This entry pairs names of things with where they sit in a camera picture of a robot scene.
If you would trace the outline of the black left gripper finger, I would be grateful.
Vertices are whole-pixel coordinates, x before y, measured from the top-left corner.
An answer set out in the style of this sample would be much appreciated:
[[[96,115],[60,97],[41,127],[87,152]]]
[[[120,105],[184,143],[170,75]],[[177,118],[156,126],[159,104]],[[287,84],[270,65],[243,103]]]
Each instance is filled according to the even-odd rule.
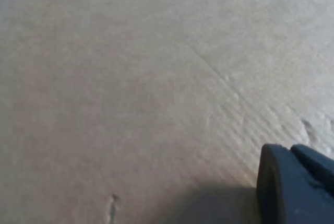
[[[302,144],[264,144],[256,193],[262,223],[333,223],[333,160]]]

